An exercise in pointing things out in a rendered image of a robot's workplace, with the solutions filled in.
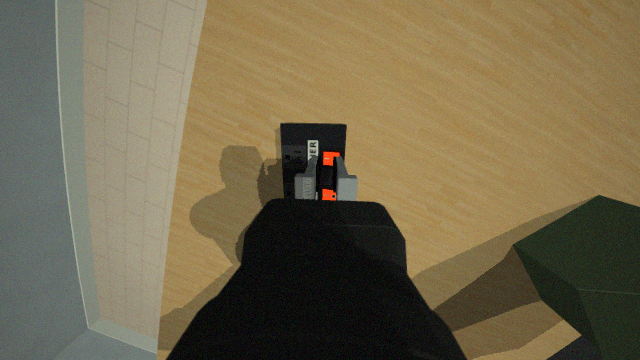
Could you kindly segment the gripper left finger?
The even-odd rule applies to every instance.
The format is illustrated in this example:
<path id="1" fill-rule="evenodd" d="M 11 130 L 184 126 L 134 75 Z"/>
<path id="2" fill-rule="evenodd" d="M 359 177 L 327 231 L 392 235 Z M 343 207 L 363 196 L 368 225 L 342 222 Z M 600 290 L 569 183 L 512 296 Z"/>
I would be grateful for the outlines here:
<path id="1" fill-rule="evenodd" d="M 313 199 L 319 191 L 321 156 L 312 156 L 305 173 L 297 173 L 294 177 L 295 199 Z"/>

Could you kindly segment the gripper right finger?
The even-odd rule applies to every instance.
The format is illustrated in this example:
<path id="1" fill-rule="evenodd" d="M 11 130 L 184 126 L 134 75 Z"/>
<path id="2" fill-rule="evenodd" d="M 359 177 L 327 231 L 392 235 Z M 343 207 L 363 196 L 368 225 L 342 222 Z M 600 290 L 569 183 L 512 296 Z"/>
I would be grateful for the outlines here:
<path id="1" fill-rule="evenodd" d="M 356 175 L 348 175 L 341 156 L 333 156 L 332 181 L 336 200 L 356 201 L 358 178 Z"/>

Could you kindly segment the black power strip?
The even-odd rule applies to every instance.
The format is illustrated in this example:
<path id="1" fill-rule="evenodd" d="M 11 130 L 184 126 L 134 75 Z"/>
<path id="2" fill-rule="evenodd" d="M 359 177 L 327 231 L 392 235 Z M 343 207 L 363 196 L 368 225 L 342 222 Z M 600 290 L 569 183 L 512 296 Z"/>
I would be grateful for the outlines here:
<path id="1" fill-rule="evenodd" d="M 346 129 L 344 124 L 280 123 L 284 198 L 295 199 L 294 177 L 305 173 L 312 156 L 321 156 L 315 200 L 336 200 L 333 156 L 345 161 Z"/>

